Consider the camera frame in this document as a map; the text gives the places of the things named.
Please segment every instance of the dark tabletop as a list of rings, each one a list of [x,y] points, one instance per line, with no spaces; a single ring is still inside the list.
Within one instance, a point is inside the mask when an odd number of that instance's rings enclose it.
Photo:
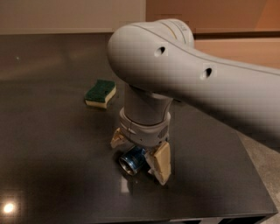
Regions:
[[[236,133],[183,102],[171,105],[171,177],[126,175],[110,148],[124,84],[108,34],[0,36],[0,223],[101,223],[274,214]],[[97,79],[108,109],[88,108]],[[13,214],[3,206],[13,202]]]

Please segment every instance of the blue can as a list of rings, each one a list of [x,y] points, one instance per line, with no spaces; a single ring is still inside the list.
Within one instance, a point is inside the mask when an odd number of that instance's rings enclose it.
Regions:
[[[119,158],[119,162],[122,168],[129,175],[133,176],[137,174],[144,165],[147,164],[145,153],[146,151],[143,147],[134,146]]]

